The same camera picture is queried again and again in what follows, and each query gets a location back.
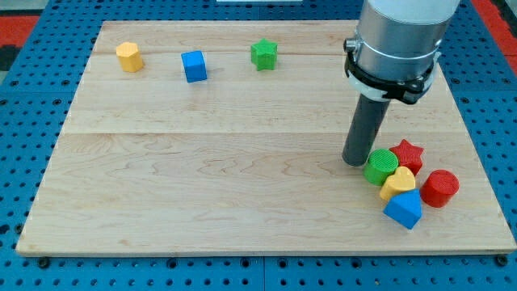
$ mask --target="heart-shaped block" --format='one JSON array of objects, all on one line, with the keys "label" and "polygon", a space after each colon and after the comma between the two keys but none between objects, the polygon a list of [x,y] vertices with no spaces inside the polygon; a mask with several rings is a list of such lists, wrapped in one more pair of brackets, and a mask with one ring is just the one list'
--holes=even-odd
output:
[{"label": "heart-shaped block", "polygon": [[407,167],[398,167],[395,173],[386,179],[380,189],[380,198],[389,201],[391,197],[416,188],[413,172]]}]

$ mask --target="blue pentagon block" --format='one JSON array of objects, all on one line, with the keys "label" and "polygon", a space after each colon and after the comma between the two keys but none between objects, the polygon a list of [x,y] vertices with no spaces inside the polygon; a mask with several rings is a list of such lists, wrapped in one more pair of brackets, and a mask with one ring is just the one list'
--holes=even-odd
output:
[{"label": "blue pentagon block", "polygon": [[182,53],[181,60],[183,62],[183,68],[185,68],[187,82],[197,82],[207,79],[207,69],[201,51]]},{"label": "blue pentagon block", "polygon": [[422,217],[420,191],[414,189],[394,196],[386,205],[384,213],[407,229],[413,229]]}]

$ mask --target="wooden table surface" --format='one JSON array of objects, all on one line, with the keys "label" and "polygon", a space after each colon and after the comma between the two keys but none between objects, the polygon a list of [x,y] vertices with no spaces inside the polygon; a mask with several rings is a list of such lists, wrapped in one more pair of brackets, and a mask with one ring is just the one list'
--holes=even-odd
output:
[{"label": "wooden table surface", "polygon": [[[341,159],[358,92],[343,77],[355,21],[106,22],[17,250],[25,256],[444,255],[517,246],[441,71],[392,102],[375,148],[425,148],[459,193],[407,230]],[[256,71],[250,46],[279,45]],[[138,43],[145,68],[120,69]],[[204,52],[187,83],[180,53]]]}]

